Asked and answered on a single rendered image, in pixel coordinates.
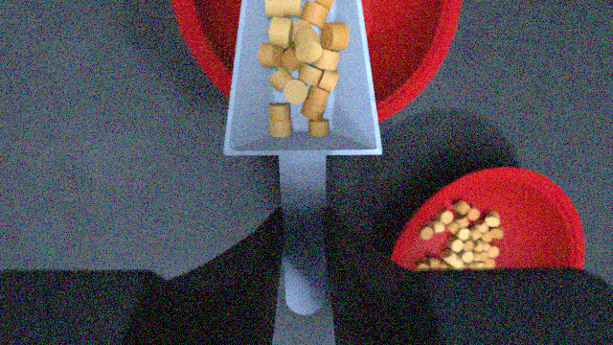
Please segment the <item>red bowl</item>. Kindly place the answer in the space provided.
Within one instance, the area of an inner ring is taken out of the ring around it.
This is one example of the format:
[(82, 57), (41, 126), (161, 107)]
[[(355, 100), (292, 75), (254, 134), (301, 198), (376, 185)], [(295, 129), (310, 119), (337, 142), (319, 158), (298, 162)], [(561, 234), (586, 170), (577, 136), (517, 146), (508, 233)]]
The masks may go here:
[[(377, 119), (399, 110), (439, 64), (459, 0), (361, 0)], [(241, 0), (169, 0), (195, 64), (230, 101)]]
[(457, 199), (477, 209), (475, 219), (483, 219), (486, 211), (498, 214), (502, 236), (484, 241), (497, 248), (496, 255), (490, 257), (492, 267), (581, 268), (581, 229), (569, 198), (542, 174), (510, 166), (461, 174), (425, 197), (402, 220), (388, 258), (414, 272), (413, 262), (424, 262), (426, 256), (444, 261), (441, 252), (449, 248), (445, 241), (454, 236), (453, 232), (443, 227), (426, 240), (415, 232), (421, 224), (428, 227), (428, 221), (436, 219), (435, 213), (441, 208), (451, 213), (454, 222), (453, 216), (459, 213), (451, 205)]

